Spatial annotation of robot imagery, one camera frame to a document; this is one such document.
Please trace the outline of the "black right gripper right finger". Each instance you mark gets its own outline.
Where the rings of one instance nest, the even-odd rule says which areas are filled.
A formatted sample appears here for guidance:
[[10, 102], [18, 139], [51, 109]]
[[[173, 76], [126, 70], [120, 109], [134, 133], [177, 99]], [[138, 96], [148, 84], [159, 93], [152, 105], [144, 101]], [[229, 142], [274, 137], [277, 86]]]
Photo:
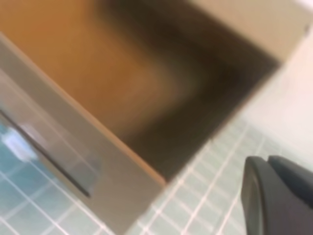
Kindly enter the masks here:
[[277, 177], [269, 191], [269, 235], [311, 235], [313, 210], [291, 191], [280, 176]]

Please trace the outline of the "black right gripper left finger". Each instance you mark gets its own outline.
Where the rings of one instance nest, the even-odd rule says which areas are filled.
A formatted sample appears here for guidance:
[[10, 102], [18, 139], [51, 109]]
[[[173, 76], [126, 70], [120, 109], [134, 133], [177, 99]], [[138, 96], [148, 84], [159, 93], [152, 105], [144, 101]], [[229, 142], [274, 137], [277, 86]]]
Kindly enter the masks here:
[[270, 190], [278, 177], [264, 159], [249, 156], [245, 160], [241, 202], [248, 235], [268, 235]]

